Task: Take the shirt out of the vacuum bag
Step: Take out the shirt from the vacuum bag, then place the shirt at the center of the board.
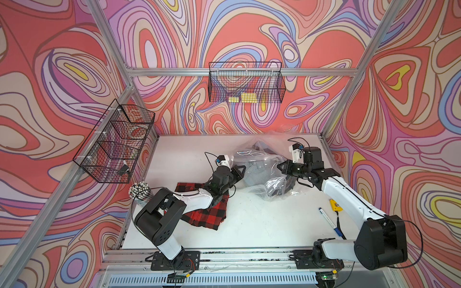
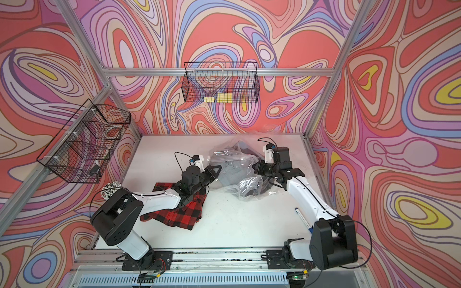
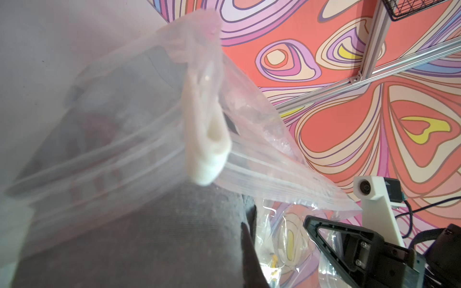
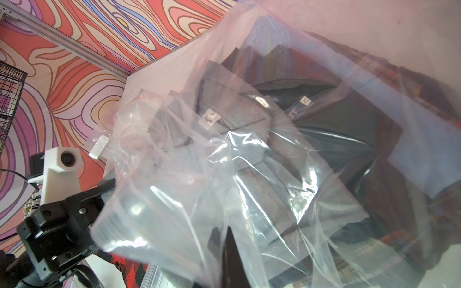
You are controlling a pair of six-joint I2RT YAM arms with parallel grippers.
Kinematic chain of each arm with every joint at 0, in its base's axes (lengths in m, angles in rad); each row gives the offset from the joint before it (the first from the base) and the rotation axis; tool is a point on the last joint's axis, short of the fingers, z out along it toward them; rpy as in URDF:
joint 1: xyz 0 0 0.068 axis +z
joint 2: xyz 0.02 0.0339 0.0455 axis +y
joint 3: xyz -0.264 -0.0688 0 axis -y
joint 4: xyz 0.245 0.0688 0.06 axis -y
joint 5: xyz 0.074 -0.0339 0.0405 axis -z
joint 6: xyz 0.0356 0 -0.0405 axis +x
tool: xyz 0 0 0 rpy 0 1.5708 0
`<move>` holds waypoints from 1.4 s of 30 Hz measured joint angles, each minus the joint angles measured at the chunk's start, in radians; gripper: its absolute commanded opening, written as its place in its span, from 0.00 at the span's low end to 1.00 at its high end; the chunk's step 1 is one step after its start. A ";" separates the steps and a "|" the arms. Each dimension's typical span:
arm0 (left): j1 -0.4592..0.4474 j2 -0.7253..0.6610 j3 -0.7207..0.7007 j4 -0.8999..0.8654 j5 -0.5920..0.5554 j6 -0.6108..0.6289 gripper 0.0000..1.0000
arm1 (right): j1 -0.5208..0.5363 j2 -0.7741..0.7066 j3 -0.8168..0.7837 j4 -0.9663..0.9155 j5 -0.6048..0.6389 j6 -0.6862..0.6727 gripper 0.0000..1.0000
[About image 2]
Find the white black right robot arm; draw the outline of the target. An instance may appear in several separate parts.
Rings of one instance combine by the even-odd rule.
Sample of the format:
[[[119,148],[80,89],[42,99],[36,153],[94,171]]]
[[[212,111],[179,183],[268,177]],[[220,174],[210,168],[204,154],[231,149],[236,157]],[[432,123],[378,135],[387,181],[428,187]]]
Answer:
[[[265,159],[253,165],[256,174],[275,180],[297,202],[301,215],[311,228],[311,236],[285,241],[281,259],[285,266],[296,268],[312,264],[320,270],[353,264],[358,260],[355,224],[341,216],[314,191],[306,175],[293,168],[289,148],[267,144]]]

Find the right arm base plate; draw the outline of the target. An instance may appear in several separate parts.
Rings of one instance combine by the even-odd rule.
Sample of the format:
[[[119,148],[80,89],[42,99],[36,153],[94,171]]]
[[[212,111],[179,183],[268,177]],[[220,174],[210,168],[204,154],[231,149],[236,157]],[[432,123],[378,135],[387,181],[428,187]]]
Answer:
[[[266,261],[269,270],[303,269],[311,271],[316,268],[312,261],[294,259],[290,252],[284,252],[283,250],[267,250],[261,255],[261,259]]]

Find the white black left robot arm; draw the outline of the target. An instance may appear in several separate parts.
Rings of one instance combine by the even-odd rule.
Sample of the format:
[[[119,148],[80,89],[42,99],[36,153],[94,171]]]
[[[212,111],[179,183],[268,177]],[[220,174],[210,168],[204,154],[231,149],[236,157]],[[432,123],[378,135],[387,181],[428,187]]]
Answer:
[[[133,260],[143,260],[152,249],[134,231],[139,217],[187,206],[197,193],[206,191],[221,170],[220,165],[189,166],[180,181],[162,192],[136,194],[121,187],[91,216],[90,223],[108,246],[122,249]]]

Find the clear plastic vacuum bag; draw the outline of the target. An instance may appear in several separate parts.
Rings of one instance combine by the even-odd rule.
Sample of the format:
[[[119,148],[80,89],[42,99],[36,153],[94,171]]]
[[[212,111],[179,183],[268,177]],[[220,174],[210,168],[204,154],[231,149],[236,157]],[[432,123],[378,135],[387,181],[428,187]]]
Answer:
[[[213,188],[244,202],[277,194],[280,186],[275,179],[259,175],[253,168],[260,162],[266,163],[266,150],[272,152],[277,147],[272,137],[261,134],[233,136],[214,146],[209,152],[208,164],[221,166],[222,170]]]

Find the red black plaid shirt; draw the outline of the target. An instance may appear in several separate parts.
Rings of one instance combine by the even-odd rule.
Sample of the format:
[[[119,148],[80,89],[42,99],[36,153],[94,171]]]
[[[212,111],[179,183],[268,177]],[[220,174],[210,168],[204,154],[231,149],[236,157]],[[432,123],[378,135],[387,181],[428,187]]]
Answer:
[[[202,210],[208,195],[208,188],[197,192],[193,200],[182,208],[159,210],[140,216],[141,222],[155,220],[169,227],[192,230],[202,218]]]

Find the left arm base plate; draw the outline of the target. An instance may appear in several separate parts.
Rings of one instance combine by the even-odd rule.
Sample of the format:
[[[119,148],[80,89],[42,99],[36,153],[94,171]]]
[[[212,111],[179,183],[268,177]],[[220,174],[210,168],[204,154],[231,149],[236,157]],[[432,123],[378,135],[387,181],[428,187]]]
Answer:
[[[123,260],[123,271],[169,271],[172,264],[172,251],[154,251],[150,250],[139,260],[134,260],[127,255]]]

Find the grey shirt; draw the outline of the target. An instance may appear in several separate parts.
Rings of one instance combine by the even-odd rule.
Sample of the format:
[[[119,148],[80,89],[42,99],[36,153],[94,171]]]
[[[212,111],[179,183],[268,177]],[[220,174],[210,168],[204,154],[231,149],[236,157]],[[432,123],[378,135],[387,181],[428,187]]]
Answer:
[[[246,180],[253,180],[257,177],[252,168],[257,162],[257,158],[251,156],[227,159],[221,158],[218,160],[211,160],[210,164],[212,166],[222,166],[218,180],[222,186],[230,186],[240,184]]]

